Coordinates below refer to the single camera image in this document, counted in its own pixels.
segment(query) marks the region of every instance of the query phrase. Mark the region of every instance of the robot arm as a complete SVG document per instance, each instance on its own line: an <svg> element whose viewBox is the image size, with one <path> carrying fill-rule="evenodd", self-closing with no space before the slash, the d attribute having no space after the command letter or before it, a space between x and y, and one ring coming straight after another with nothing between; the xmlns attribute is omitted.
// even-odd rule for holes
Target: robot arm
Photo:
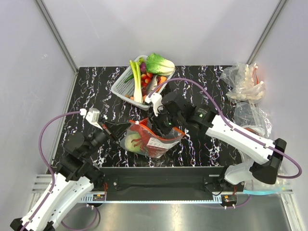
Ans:
<svg viewBox="0 0 308 231"><path fill-rule="evenodd" d="M52 192L50 193L52 185L50 183L28 214L23 218L13 220L11 223L13 230L20 231L26 225L24 231L55 231L66 214L83 196L92 189L99 189L103 186L104 174L93 166L89 157L97 152L108 139L118 143L119 137L130 126L130 123L113 124L99 121L99 111L94 108L91 108L88 113L85 109L81 109L81 115L85 116L88 122L97 129L89 137L85 137L80 132L67 137L64 143L67 153L54 174L55 184ZM48 193L50 195L33 216Z"/></svg>
<svg viewBox="0 0 308 231"><path fill-rule="evenodd" d="M171 92L163 98L154 93L151 98L146 98L146 102L153 103L154 112L150 116L150 120L161 134L168 134L173 127L184 126L188 130L222 140L252 158L252 161L226 168L223 174L226 182L236 185L241 181L256 178L266 184L275 184L282 156L268 147L284 152L286 147L284 140L272 141L262 138L227 120L233 127L231 129L209 106L201 104L193 107L175 92ZM265 143L265 146L241 135L234 129Z"/></svg>

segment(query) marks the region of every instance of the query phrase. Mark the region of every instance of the bok choy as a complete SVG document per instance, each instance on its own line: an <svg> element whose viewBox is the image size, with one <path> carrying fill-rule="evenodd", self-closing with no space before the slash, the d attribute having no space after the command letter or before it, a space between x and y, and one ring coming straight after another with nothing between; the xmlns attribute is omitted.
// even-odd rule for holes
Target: bok choy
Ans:
<svg viewBox="0 0 308 231"><path fill-rule="evenodd" d="M142 103L142 92L141 92L141 72L139 68L139 62L129 61L131 70L133 71L135 80L135 90L134 90L134 101L137 103Z"/></svg>
<svg viewBox="0 0 308 231"><path fill-rule="evenodd" d="M147 72L158 74L160 76L169 76L174 70L174 63L163 58L159 54L152 53L146 59L146 70Z"/></svg>

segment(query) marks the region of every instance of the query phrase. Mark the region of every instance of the red plastic bag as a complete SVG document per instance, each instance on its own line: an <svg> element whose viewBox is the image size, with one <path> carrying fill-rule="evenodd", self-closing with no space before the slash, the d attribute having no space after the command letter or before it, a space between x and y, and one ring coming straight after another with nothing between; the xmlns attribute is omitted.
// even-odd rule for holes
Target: red plastic bag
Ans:
<svg viewBox="0 0 308 231"><path fill-rule="evenodd" d="M173 128L168 135L164 137L157 136L151 131L152 126L148 118L140 122L132 120L130 122L131 126L120 142L121 147L127 151L151 158L160 158L170 148L179 143L185 135L179 129Z"/></svg>

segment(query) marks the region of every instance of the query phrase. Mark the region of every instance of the white plastic basket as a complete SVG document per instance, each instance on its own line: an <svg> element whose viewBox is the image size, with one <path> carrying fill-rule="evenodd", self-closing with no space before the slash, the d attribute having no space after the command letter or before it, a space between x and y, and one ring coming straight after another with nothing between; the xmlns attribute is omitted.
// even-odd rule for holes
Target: white plastic basket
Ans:
<svg viewBox="0 0 308 231"><path fill-rule="evenodd" d="M147 59L147 55L140 55L138 56L135 61L138 61L140 58L144 58L144 60ZM129 97L134 95L135 90L135 81L134 79L129 80L127 83L124 83L125 79L127 79L131 74L133 74L133 71L131 70L131 67L129 66L123 74L116 80L116 82L111 87L111 92L118 97L120 97L122 100L127 101L133 105L135 105L138 108L141 108L142 110L149 110L151 106L137 103L130 98L127 98L125 95L129 95ZM173 76L174 72L166 76L167 79L170 79ZM161 91L165 88L166 84L162 86L162 88L158 91L158 93L161 93Z"/></svg>

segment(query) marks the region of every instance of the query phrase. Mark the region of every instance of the metal bracket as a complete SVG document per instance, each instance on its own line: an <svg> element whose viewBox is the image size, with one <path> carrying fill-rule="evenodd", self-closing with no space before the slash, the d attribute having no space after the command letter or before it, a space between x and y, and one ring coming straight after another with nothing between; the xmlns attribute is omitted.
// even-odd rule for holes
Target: metal bracket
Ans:
<svg viewBox="0 0 308 231"><path fill-rule="evenodd" d="M43 0L34 0L34 2L37 4L38 9L40 10L40 12L42 13L47 26L49 27L51 33L53 34L56 42L58 43L61 51L63 52L64 57L66 58L68 64L70 65L70 67L72 68L74 73L78 72L78 67L76 65L76 63L74 62L71 54L69 53L65 43L63 42L63 39L60 36L59 31L57 30L57 27L55 26L55 23L52 20L52 17L50 16L47 7L45 6Z"/></svg>
<svg viewBox="0 0 308 231"><path fill-rule="evenodd" d="M119 187L119 177L105 176L105 181L108 184L108 192L115 192Z"/></svg>
<svg viewBox="0 0 308 231"><path fill-rule="evenodd" d="M281 194L284 209L286 211L292 230L304 231L304 223L297 208L293 194Z"/></svg>
<svg viewBox="0 0 308 231"><path fill-rule="evenodd" d="M251 64L254 60L255 57L257 56L260 48L262 47L265 39L267 38L267 36L269 35L270 30L272 29L274 23L276 22L278 16L280 15L280 13L282 12L285 4L287 3L288 0L280 0L278 5L276 6L273 14L271 15L268 23L266 24L255 48L253 49L253 51L251 52L251 55L249 56L248 60L247 60L247 64Z"/></svg>

